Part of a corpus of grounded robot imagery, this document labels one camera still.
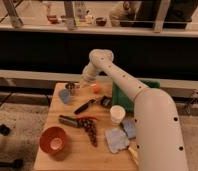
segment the grapes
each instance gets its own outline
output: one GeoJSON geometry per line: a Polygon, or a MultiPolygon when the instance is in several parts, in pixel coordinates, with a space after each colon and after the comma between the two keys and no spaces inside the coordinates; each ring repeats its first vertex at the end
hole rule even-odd
{"type": "Polygon", "coordinates": [[[97,147],[97,138],[96,138],[97,131],[93,120],[89,118],[80,118],[77,121],[78,121],[78,126],[84,128],[85,132],[87,132],[91,144],[97,147]]]}

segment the black wall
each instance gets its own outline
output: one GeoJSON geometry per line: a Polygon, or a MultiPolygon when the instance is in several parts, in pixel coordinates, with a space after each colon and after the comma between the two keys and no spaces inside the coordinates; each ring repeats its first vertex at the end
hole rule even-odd
{"type": "Polygon", "coordinates": [[[198,80],[198,38],[0,31],[0,69],[80,74],[95,48],[137,77],[198,80]]]}

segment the green box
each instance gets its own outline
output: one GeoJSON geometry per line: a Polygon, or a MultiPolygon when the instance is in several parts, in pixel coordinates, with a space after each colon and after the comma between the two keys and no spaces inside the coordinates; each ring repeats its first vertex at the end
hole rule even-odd
{"type": "MultiPolygon", "coordinates": [[[[160,88],[160,83],[156,81],[141,80],[144,84],[151,88],[160,88]]],[[[113,83],[112,87],[112,105],[120,105],[125,108],[127,113],[133,113],[134,104],[133,102],[124,94],[123,91],[113,83]]]]}

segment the orange bowl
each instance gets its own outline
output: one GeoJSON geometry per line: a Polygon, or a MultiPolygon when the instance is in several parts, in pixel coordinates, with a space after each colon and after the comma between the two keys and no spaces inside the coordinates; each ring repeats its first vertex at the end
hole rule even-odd
{"type": "Polygon", "coordinates": [[[39,140],[41,150],[47,154],[54,155],[61,151],[67,143],[67,135],[60,127],[46,129],[39,140]]]}
{"type": "Polygon", "coordinates": [[[105,26],[105,24],[107,23],[107,19],[104,17],[98,17],[96,18],[96,24],[98,26],[105,26]]]}

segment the paper cup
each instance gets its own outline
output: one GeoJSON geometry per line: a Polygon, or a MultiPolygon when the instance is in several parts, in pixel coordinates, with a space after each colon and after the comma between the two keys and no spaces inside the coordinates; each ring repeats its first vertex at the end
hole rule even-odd
{"type": "Polygon", "coordinates": [[[124,119],[125,114],[125,109],[120,105],[114,105],[110,108],[110,117],[114,124],[120,124],[124,119]]]}

